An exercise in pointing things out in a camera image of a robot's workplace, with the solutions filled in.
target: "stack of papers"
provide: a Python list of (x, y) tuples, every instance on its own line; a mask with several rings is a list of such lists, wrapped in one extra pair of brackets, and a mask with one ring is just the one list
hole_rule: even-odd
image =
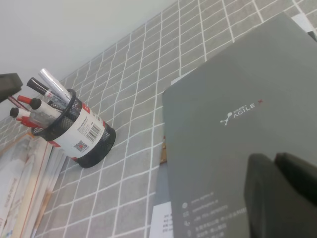
[(34, 236), (66, 155), (26, 134), (0, 155), (1, 238)]

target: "gray notebook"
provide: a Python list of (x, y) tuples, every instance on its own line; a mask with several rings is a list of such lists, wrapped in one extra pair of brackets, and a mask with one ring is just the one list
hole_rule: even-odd
[(247, 238), (247, 160), (317, 165), (317, 44), (281, 14), (163, 93), (175, 238)]

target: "pen holder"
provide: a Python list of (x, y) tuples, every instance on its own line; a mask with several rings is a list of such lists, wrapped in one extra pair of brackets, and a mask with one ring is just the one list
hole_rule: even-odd
[(76, 98), (73, 89), (68, 91), (72, 98), (65, 109), (49, 102), (61, 115), (48, 127), (34, 127), (31, 132), (61, 147), (81, 167), (89, 168), (109, 153), (115, 141), (115, 130)]

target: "logo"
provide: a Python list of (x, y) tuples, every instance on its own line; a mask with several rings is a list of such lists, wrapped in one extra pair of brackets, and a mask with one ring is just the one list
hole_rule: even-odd
[(227, 119), (226, 120), (221, 120), (220, 123), (224, 122), (224, 125), (228, 124), (229, 118), (232, 116), (232, 113), (228, 113)]
[[(258, 100), (258, 104), (261, 104), (262, 102), (263, 102), (262, 99)], [(250, 104), (249, 106), (244, 105), (244, 106), (238, 108), (237, 110), (234, 110), (233, 113), (229, 112), (227, 114), (227, 119), (226, 120), (221, 120), (220, 123), (222, 123), (224, 126), (226, 126), (228, 124), (229, 119), (231, 119), (231, 118), (235, 119), (236, 117), (239, 117), (240, 115), (247, 113), (248, 111), (252, 110), (255, 107), (256, 106), (255, 106), (254, 103)]]

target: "label sticker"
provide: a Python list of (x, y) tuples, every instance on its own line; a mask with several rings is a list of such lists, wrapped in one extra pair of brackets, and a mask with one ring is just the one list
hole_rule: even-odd
[(101, 139), (104, 121), (83, 104), (74, 124), (59, 138), (51, 141), (60, 145), (69, 157), (80, 158), (91, 151)]

